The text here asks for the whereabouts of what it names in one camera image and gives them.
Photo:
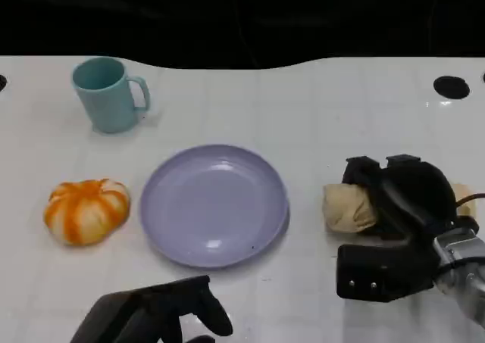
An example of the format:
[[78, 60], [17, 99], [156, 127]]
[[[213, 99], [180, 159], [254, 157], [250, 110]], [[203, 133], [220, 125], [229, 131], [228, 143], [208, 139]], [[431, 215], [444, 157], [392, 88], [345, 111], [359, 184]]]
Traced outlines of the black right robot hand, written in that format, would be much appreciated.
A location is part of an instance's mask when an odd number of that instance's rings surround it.
[[361, 186], [376, 216], [363, 233], [383, 240], [429, 240], [452, 229], [455, 194], [443, 172], [409, 154], [386, 158], [382, 167], [368, 156], [349, 157], [342, 182]]

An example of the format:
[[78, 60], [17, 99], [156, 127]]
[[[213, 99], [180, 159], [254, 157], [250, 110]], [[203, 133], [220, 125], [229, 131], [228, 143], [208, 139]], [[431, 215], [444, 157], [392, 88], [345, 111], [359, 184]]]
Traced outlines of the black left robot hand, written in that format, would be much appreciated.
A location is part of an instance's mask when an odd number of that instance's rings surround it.
[[194, 276], [101, 296], [75, 332], [72, 342], [181, 342], [182, 316], [192, 314], [211, 335], [191, 342], [214, 342], [233, 334], [227, 312], [209, 288], [207, 275]]

